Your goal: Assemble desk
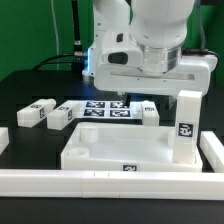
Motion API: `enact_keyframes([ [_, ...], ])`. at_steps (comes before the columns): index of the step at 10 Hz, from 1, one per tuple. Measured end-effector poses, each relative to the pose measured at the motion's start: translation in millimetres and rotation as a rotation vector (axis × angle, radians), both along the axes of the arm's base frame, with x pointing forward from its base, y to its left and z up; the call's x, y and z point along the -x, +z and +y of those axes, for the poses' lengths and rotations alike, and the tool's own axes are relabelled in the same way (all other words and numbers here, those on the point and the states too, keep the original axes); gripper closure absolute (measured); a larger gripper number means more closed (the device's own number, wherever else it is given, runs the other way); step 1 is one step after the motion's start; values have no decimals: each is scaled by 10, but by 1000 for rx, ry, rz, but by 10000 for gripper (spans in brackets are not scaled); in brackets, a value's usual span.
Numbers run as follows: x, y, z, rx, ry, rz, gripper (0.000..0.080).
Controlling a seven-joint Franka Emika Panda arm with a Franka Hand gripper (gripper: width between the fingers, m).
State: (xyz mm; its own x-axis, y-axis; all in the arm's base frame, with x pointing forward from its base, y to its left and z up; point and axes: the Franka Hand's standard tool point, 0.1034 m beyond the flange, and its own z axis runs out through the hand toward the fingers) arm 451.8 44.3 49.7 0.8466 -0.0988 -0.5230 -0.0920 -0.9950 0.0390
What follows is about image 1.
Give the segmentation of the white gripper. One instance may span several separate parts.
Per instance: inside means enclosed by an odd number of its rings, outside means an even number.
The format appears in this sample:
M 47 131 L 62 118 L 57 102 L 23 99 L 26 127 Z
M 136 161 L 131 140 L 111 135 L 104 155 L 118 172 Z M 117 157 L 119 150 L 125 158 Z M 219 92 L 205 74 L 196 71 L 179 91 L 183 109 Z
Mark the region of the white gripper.
M 206 53 L 182 53 L 177 37 L 137 37 L 128 31 L 106 32 L 98 59 L 94 85 L 102 91 L 114 91 L 130 106 L 127 93 L 171 95 L 172 109 L 182 90 L 208 92 L 210 76 L 217 66 L 216 56 Z

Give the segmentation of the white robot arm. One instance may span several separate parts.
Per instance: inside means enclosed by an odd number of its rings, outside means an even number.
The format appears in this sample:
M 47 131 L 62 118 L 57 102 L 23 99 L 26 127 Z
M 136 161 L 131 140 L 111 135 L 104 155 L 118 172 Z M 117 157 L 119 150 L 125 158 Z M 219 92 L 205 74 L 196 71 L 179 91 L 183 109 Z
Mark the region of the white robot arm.
M 208 92 L 218 57 L 186 49 L 187 21 L 200 0 L 93 0 L 94 41 L 83 78 L 123 102 L 131 93 Z

